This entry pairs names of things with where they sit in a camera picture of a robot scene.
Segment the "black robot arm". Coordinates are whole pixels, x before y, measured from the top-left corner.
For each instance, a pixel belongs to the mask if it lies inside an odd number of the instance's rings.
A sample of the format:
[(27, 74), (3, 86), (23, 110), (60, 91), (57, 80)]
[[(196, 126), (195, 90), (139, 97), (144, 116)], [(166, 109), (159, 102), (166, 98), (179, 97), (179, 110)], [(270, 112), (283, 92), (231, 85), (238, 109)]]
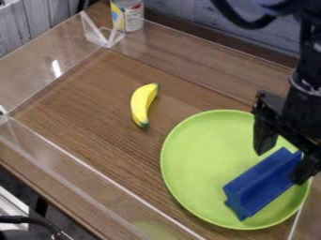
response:
[(290, 74), (285, 97), (261, 91), (251, 108), (253, 148), (266, 153), (279, 137), (303, 153), (290, 172), (294, 184), (303, 184), (321, 172), (321, 0), (253, 0), (274, 17), (299, 20), (299, 59)]

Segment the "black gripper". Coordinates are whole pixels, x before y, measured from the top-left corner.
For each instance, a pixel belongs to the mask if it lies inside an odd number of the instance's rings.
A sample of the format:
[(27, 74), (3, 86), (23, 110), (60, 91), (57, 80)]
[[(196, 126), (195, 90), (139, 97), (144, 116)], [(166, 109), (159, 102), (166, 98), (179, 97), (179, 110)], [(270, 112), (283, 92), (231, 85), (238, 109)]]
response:
[(290, 180), (302, 185), (321, 171), (321, 85), (293, 73), (286, 97), (258, 91), (251, 114), (255, 154), (270, 151), (282, 136), (301, 150), (291, 155)]

